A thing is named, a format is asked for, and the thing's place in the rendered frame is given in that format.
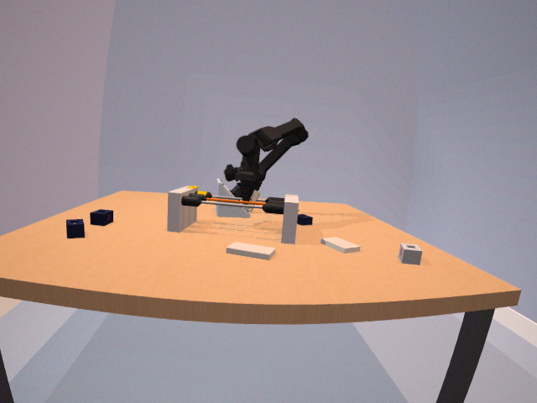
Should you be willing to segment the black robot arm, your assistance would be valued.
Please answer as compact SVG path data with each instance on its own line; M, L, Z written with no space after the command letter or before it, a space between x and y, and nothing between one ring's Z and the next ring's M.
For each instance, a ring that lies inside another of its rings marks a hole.
M259 128L248 136L239 138L237 140L237 148L242 155L242 159L254 159L258 161L260 149L263 152L272 150L259 162L257 182L261 186L269 168L292 146L296 146L307 140L309 137L308 133L305 126L297 118L293 118L290 122L281 124L278 127L267 126ZM283 140L278 144L281 139ZM242 165L239 167L228 165L224 171L226 175L225 179L227 181L235 180L235 174L238 171L242 171ZM242 198L242 191L238 185L229 191L235 197Z

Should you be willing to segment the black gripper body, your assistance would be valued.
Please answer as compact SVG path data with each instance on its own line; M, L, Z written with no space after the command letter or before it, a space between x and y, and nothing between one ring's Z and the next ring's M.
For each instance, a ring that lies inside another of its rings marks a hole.
M258 169L259 161L254 159L242 159L241 164L242 171L238 171L235 174L235 181L240 180L241 183L255 184L256 189L259 189Z

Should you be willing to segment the cream flat rectangular block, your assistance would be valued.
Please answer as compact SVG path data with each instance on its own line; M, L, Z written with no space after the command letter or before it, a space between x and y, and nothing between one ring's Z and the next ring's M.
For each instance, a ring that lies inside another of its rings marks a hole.
M235 254L256 259L270 260L276 253L276 249L263 246L233 242L227 246L226 254Z
M326 245L327 247L331 248L331 249L336 249L338 250L339 252L342 252L344 254L349 254L349 253L356 253L358 251L360 251L360 246L354 244L354 243L351 243L351 242L347 242L341 238L337 238L337 237L334 237L334 238L322 238L321 239L321 243Z

